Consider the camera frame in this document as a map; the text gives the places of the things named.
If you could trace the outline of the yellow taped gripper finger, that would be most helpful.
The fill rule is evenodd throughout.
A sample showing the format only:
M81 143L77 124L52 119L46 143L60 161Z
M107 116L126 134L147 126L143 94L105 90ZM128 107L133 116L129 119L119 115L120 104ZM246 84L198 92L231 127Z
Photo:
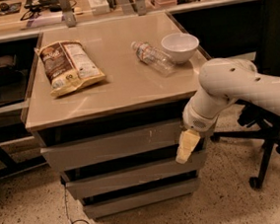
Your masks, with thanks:
M200 141L200 139L201 137L197 131L184 130L180 134L175 160L180 164L185 163L189 159L189 156L197 146L197 143Z

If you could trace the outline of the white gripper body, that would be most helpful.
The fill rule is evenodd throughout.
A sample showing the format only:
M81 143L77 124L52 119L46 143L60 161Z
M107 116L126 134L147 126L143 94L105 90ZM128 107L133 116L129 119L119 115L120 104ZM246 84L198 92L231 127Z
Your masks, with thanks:
M199 115L191 104L186 104L182 112L183 125L186 129L195 130L197 132L207 131L215 123L217 117L212 119Z

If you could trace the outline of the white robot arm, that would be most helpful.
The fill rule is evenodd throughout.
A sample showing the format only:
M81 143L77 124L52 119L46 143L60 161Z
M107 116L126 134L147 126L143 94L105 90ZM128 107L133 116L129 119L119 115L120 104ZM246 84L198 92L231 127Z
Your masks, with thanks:
M190 158L200 134L211 129L219 113L237 100L280 116L280 77L260 74L251 61L210 59L200 67L198 84L182 112L184 131L175 158L180 164Z

